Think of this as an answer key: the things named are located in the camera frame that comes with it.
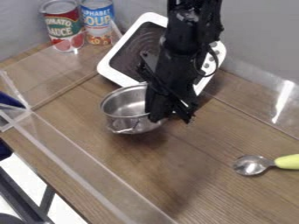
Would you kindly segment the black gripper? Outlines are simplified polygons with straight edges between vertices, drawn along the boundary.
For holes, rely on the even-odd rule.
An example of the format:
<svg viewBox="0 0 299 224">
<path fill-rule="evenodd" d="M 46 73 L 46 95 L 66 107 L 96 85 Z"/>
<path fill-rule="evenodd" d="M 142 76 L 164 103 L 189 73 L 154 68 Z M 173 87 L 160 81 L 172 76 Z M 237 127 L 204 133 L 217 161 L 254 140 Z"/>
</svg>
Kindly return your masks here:
<svg viewBox="0 0 299 224">
<path fill-rule="evenodd" d="M 137 72 L 148 83 L 144 112 L 152 123 L 168 118 L 173 112 L 189 123 L 198 109 L 193 81 L 198 74 L 192 68 L 192 56 L 161 50 L 156 55 L 140 52 Z"/>
</svg>

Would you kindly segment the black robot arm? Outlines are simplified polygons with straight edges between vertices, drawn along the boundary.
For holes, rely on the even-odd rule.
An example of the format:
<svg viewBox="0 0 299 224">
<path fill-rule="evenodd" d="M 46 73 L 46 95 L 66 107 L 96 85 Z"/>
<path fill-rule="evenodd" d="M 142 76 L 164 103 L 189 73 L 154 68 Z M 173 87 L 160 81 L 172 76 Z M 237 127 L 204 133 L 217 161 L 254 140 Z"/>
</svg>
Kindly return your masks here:
<svg viewBox="0 0 299 224">
<path fill-rule="evenodd" d="M 198 109 L 193 84 L 212 76 L 201 70 L 220 40 L 221 0 L 168 0 L 168 23 L 158 53 L 140 52 L 136 71 L 146 82 L 144 112 L 156 123 L 176 114 L 188 122 Z"/>
</svg>

